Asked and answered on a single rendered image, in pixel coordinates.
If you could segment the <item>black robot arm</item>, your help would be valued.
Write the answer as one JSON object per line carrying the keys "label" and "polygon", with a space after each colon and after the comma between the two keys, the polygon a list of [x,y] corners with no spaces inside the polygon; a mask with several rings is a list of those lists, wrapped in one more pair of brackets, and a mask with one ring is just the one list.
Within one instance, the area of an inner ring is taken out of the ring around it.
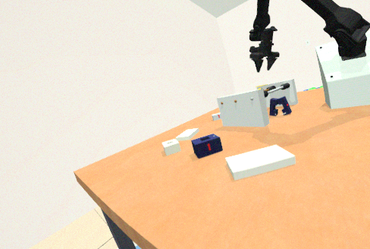
{"label": "black robot arm", "polygon": [[[351,8],[340,7],[333,0],[301,0],[316,14],[325,20],[323,30],[333,37],[338,44],[338,52],[342,61],[366,57],[366,32],[370,23],[362,15]],[[257,15],[253,21],[253,30],[249,31],[249,39],[254,42],[272,41],[274,26],[266,28],[271,21],[268,14],[270,0],[257,0]]]}

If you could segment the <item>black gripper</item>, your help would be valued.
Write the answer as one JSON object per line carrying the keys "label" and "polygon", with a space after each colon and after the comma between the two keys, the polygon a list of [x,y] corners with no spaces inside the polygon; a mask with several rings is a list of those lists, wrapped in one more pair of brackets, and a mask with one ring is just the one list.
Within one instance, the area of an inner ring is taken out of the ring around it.
{"label": "black gripper", "polygon": [[275,63],[275,60],[278,59],[280,56],[279,52],[272,52],[271,47],[274,45],[272,41],[261,41],[259,43],[261,45],[260,53],[250,53],[249,57],[251,60],[255,62],[256,65],[256,71],[257,73],[260,72],[260,68],[263,64],[262,58],[267,57],[266,60],[268,62],[267,70],[269,71],[272,65]]}

